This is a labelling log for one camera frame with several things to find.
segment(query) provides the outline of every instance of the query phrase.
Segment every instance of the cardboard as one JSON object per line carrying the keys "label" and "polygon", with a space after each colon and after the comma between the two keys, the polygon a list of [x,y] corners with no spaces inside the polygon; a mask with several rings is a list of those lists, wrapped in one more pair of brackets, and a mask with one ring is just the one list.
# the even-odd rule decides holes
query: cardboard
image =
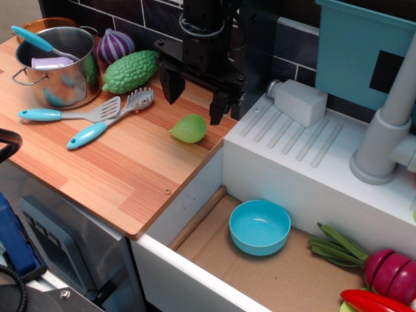
{"label": "cardboard", "polygon": [[242,252],[228,226],[240,203],[226,194],[176,252],[271,311],[339,311],[341,291],[365,286],[362,268],[341,268],[313,254],[310,235],[293,227],[273,255]]}

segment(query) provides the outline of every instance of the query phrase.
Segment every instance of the black square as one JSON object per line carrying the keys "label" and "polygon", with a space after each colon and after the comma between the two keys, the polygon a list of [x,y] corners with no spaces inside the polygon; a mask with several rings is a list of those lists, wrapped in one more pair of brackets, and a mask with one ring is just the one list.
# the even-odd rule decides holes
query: black square
{"label": "black square", "polygon": [[404,57],[380,50],[376,67],[372,73],[370,88],[388,94]]}

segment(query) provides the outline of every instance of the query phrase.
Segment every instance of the toy radish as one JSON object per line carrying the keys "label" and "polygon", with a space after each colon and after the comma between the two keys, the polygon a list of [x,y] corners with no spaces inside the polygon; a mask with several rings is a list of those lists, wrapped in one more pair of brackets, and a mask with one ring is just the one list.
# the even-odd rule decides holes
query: toy radish
{"label": "toy radish", "polygon": [[313,252],[336,265],[363,267],[364,282],[377,294],[406,305],[416,298],[415,261],[392,249],[383,249],[368,256],[348,237],[327,225],[318,226],[332,242],[310,237],[308,244],[312,245]]}

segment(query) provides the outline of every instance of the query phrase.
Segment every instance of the white panel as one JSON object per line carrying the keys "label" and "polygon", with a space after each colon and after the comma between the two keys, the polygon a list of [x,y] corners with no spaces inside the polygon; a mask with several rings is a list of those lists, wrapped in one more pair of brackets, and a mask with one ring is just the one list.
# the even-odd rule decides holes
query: white panel
{"label": "white panel", "polygon": [[146,300],[163,312],[270,312],[146,234],[132,250]]}
{"label": "white panel", "polygon": [[287,127],[284,114],[268,124],[276,111],[261,98],[225,137],[228,194],[276,202],[312,234],[322,235],[317,222],[329,223],[367,252],[390,247],[416,258],[415,175],[400,167],[392,182],[369,185],[349,169],[367,124],[327,110],[324,127],[317,122],[299,136],[300,125]]}
{"label": "white panel", "polygon": [[222,186],[222,148],[185,187],[146,234],[169,245]]}

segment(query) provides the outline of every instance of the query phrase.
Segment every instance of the blue bowl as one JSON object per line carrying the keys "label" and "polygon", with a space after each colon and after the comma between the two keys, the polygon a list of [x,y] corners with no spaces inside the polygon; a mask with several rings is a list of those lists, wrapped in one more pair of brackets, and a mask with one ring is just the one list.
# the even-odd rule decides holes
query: blue bowl
{"label": "blue bowl", "polygon": [[250,255],[271,255],[286,243],[291,219],[281,206],[252,200],[234,209],[229,218],[233,242]]}

